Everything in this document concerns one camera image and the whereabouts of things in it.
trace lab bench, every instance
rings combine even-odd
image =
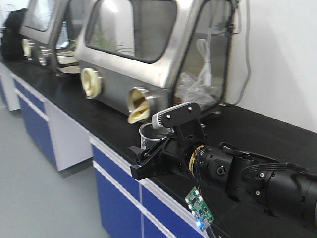
[[[78,75],[56,75],[28,61],[1,63],[1,95],[11,80],[26,130],[57,170],[94,157],[101,221],[113,238],[207,237],[195,226],[184,201],[194,186],[188,179],[131,177],[134,161],[128,147],[140,145],[140,124],[129,125],[127,115],[87,100]],[[306,168],[316,165],[315,133],[239,107],[223,108],[219,117],[201,122],[210,145],[226,141]],[[285,219],[239,206],[223,192],[202,191],[219,225],[235,238],[316,237]]]

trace black countertop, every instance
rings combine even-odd
[[[124,115],[97,100],[87,100],[79,75],[56,76],[28,61],[4,62],[21,77],[93,135],[110,146],[130,163],[128,147],[140,145],[140,124],[129,125]],[[289,161],[306,168],[316,166],[317,134],[253,113],[240,107],[222,108],[217,118],[201,120],[211,145],[226,141],[236,147]],[[185,195],[194,186],[177,175],[153,181],[186,207]],[[269,217],[237,205],[225,194],[203,188],[216,218],[222,221],[234,238],[316,238],[299,225],[282,218]]]

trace screw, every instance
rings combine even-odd
[[[221,166],[219,166],[219,167],[217,168],[217,174],[218,174],[219,176],[223,176],[223,175],[226,174],[226,169],[225,169],[225,167],[224,167],[223,165],[221,165]]]

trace glass window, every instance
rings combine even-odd
[[[55,0],[35,0],[25,17],[27,27],[46,31],[52,20]]]
[[[155,61],[164,52],[176,18],[168,0],[100,0],[86,33],[95,49]]]
[[[60,65],[78,64],[74,55],[85,15],[84,3],[85,0],[72,0],[67,6],[56,44],[57,61]]]
[[[204,110],[221,99],[230,19],[230,2],[210,0],[203,5],[178,76],[175,104],[196,102]]]

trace white wall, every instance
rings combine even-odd
[[[0,26],[4,24],[10,11],[27,8],[29,0],[1,0],[0,1]]]
[[[317,132],[317,1],[249,0],[252,76],[239,106]],[[226,101],[247,75],[243,31],[234,36]]]

